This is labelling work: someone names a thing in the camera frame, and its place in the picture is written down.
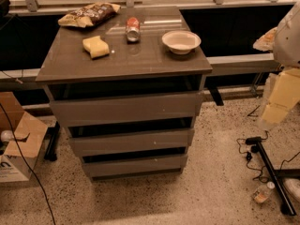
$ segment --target drawer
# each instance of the drawer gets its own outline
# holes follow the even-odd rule
[[[90,163],[83,164],[82,168],[88,177],[109,177],[180,170],[186,166],[187,160],[187,155],[176,155],[171,157],[151,157],[107,163]]]
[[[62,127],[76,127],[191,117],[199,113],[201,101],[201,93],[191,92],[52,101],[50,107]]]
[[[186,147],[188,149],[192,143],[193,135],[194,129],[136,132],[114,136],[71,138],[70,145],[77,157],[171,147]]]

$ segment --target soda can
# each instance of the soda can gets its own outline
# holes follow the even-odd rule
[[[127,19],[126,35],[127,41],[129,42],[137,42],[140,40],[140,22],[137,18],[131,17]]]

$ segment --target floor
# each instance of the floor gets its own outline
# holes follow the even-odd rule
[[[216,106],[205,94],[182,174],[160,174],[91,182],[61,130],[55,162],[43,160],[35,171],[44,186],[56,224],[300,224],[299,215],[280,213],[276,192],[264,204],[251,200],[260,184],[252,178],[259,172],[246,167],[236,139],[265,137],[248,116],[260,103],[247,89],[221,90],[224,106]],[[299,151],[299,104],[263,143],[275,167]],[[300,165],[300,157],[287,167]],[[249,166],[261,168],[257,154]],[[42,190],[34,177],[29,182],[0,184],[1,224],[52,224]],[[300,202],[291,197],[300,214]]]

